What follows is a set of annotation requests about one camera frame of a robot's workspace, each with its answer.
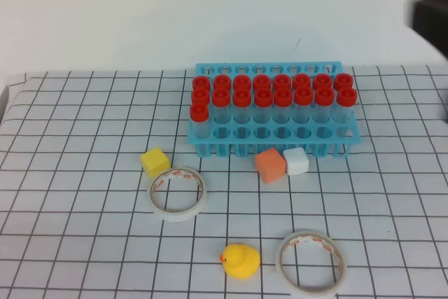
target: white tape roll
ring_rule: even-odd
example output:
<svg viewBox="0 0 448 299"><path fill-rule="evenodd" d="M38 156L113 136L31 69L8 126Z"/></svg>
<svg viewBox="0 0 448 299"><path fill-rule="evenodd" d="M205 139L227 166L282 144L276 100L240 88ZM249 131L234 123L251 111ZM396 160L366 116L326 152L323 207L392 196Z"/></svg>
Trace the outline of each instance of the white tape roll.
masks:
<svg viewBox="0 0 448 299"><path fill-rule="evenodd" d="M339 279L328 288L322 289L305 289L296 284L293 284L287 278L285 274L285 270L283 269L283 265L281 264L282 256L285 250L289 247L294 247L298 245L300 248L301 244L305 242L320 244L325 250L330 252L335 258L337 266L339 268ZM339 290L342 282L345 279L347 274L347 264L345 263L344 257L341 254L341 251L337 248L336 243L329 237L325 235L318 234L317 232L294 232L291 235L287 236L281 243L279 250L275 256L275 270L279 274L279 278L281 278L282 282L288 287L288 292L295 296L299 297L330 297L334 296Z"/></svg>
<svg viewBox="0 0 448 299"><path fill-rule="evenodd" d="M168 183L170 179L193 179L196 181L199 188L199 199L196 204L185 210L168 210L160 206L156 199L155 193L158 188L160 188L164 183ZM153 204L154 214L157 214L163 220L169 222L182 222L195 217L204 208L205 202L207 200L207 187L205 186L204 179L201 175L191 168L179 167L179 168L169 168L163 171L154 179L151 187L148 189L149 200Z"/></svg>

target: cube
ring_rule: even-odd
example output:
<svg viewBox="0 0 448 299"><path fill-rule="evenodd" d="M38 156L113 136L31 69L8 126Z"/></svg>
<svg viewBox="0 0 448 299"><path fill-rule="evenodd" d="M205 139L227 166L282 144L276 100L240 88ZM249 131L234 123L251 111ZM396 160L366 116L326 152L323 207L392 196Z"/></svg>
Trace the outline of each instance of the cube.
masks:
<svg viewBox="0 0 448 299"><path fill-rule="evenodd" d="M288 175L308 172L309 160L303 148L299 147L284 150L283 157L286 159L286 171Z"/></svg>
<svg viewBox="0 0 448 299"><path fill-rule="evenodd" d="M255 168L264 183L273 182L285 175L286 161L275 148L255 156Z"/></svg>
<svg viewBox="0 0 448 299"><path fill-rule="evenodd" d="M159 175L161 171L171 167L168 157L158 147L142 154L140 160L146 174L152 179Z"/></svg>

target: blue test tube rack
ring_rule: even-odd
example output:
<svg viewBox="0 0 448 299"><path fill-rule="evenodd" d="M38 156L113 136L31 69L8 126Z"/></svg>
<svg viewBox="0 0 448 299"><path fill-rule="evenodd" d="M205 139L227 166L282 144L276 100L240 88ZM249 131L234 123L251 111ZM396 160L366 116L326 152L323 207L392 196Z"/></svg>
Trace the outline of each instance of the blue test tube rack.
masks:
<svg viewBox="0 0 448 299"><path fill-rule="evenodd" d="M287 74L292 78L297 73L305 73L313 79L315 75L324 73L334 79L342 72L341 62L199 63L196 65L195 75L208 76L213 83L213 79L219 74L227 74L232 81L239 74L246 74L251 79L258 74L266 74L273 81L277 74ZM332 118L327 123L319 124L313 121L312 115L303 124L294 122L292 118L286 124L278 124L272 118L267 123L259 124L253 121L252 116L247 123L238 124L233 118L232 106L230 109L230 121L218 124L214 120L211 106L210 135L207 138L195 136L193 122L190 120L188 142L195 145L200 157L209 157L212 153L216 153L218 157L226 157L230 155L232 147L239 157L246 157L249 153L257 154L271 147L275 147L280 153L289 148L302 147L305 153L311 153L317 158L326 157L330 153L333 157L345 158L350 153L351 146L361 142L354 113L344 124L336 123ZM347 130L345 137L339 136L339 129Z"/></svg>

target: table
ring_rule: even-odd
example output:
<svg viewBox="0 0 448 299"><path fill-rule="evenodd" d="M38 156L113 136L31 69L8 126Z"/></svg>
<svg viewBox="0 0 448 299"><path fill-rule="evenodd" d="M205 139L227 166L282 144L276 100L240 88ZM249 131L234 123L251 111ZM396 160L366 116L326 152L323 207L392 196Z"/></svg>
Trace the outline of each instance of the table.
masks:
<svg viewBox="0 0 448 299"><path fill-rule="evenodd" d="M448 67L346 71L363 142L270 185L252 155L199 159L187 144L190 69L28 76L0 127L0 298L285 298L274 253L302 229L345 252L340 298L448 297ZM156 146L206 179L196 218L152 213L139 156ZM231 242L261 251L252 279L224 275ZM291 279L332 277L329 257L297 258Z"/></svg>

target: white wall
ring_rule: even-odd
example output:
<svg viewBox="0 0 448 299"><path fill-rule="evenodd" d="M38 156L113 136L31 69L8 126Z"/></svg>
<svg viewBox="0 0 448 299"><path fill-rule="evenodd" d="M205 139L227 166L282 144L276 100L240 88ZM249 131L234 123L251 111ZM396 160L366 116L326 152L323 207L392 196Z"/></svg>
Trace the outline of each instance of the white wall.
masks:
<svg viewBox="0 0 448 299"><path fill-rule="evenodd" d="M0 0L0 69L440 62L403 24L406 1Z"/></svg>

